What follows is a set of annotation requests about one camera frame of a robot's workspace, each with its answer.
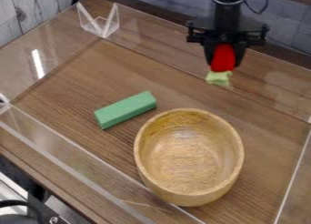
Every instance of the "wooden bowl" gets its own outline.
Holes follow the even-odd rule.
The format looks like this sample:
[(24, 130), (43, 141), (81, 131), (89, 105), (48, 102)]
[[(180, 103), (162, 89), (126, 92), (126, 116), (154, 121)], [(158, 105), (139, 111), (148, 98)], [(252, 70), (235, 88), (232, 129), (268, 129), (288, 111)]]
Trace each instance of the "wooden bowl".
[(143, 125), (134, 155), (143, 183), (170, 203), (200, 206), (232, 187), (244, 160), (231, 125), (210, 112), (174, 109)]

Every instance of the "small yellow-green object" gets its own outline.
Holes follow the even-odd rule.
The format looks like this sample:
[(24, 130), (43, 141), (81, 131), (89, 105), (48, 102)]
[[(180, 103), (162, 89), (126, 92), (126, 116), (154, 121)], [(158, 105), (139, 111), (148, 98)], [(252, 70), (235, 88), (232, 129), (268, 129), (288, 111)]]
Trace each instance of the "small yellow-green object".
[(144, 91), (96, 110), (93, 114), (101, 129), (107, 129), (154, 108), (156, 108), (156, 99), (150, 91)]
[(222, 87), (230, 86), (230, 76), (232, 75), (231, 71), (224, 72), (208, 72), (206, 81), (208, 84), (214, 84)]

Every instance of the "cable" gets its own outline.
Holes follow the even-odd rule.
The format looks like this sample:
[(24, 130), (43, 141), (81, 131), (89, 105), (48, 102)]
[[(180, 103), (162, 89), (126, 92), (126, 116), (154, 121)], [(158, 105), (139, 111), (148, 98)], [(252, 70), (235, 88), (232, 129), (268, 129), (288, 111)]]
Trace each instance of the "cable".
[(260, 14), (264, 12), (264, 10), (266, 10), (266, 8), (267, 8), (267, 6), (268, 6), (268, 0), (264, 0), (264, 1), (266, 1), (264, 7), (263, 7), (260, 10), (255, 10), (255, 9), (250, 6), (248, 2), (246, 1), (246, 5), (247, 5), (248, 9), (250, 9), (251, 12), (255, 13), (256, 15), (260, 15)]

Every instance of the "green sponge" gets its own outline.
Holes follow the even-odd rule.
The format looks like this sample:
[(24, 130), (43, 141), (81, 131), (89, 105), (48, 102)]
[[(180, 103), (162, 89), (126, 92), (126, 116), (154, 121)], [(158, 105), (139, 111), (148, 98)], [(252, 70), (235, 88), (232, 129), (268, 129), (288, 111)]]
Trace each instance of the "green sponge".
[(206, 81), (208, 84), (219, 85), (222, 87), (230, 86), (230, 76), (232, 75), (231, 71), (224, 72), (208, 72)]
[(156, 99), (150, 91), (128, 97), (93, 112), (101, 129), (119, 124), (156, 107)]

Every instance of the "bowl rim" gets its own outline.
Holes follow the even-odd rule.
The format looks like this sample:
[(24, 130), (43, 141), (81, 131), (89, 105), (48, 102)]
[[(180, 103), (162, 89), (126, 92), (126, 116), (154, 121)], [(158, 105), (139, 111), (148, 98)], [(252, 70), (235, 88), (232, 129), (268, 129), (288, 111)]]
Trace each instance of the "bowl rim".
[[(144, 130), (150, 127), (150, 125), (163, 116), (175, 113), (175, 112), (196, 112), (199, 114), (207, 115), (210, 117), (212, 117), (214, 119), (216, 119), (218, 121), (220, 121), (226, 127), (228, 127), (228, 129), (231, 130), (232, 134), (234, 134), (234, 138), (236, 139), (236, 145), (238, 145), (238, 161), (236, 161), (236, 165), (235, 165), (235, 169), (231, 172), (230, 177), (222, 181), (222, 183), (216, 184), (214, 187), (207, 188), (206, 190), (200, 190), (198, 192), (194, 192), (191, 194), (186, 194), (186, 193), (178, 193), (174, 190), (170, 190), (168, 188), (163, 187), (162, 184), (158, 182), (158, 180), (151, 176), (151, 174), (148, 173), (143, 163), (142, 163), (142, 157), (140, 157), (140, 141), (142, 141), (142, 134), (144, 132)], [(139, 168), (139, 171), (143, 173), (143, 175), (146, 176), (146, 178), (162, 189), (164, 189), (167, 192), (175, 194), (175, 195), (182, 195), (182, 196), (202, 196), (202, 195), (208, 195), (210, 193), (216, 192), (218, 190), (226, 188), (232, 182), (235, 182), (236, 180), (236, 176), (240, 172), (242, 166), (243, 166), (243, 162), (244, 162), (244, 147), (243, 147), (243, 143), (242, 143), (242, 139), (240, 136), (236, 132), (236, 130), (234, 129), (234, 127), (231, 126), (231, 124), (219, 116), (214, 115), (211, 112), (208, 112), (207, 110), (202, 110), (202, 109), (196, 109), (196, 108), (175, 108), (172, 110), (164, 111), (160, 114), (155, 115), (142, 126), (142, 129), (138, 133), (138, 136), (135, 138), (135, 143), (134, 143), (134, 157), (135, 157), (135, 162), (136, 162), (136, 166)]]

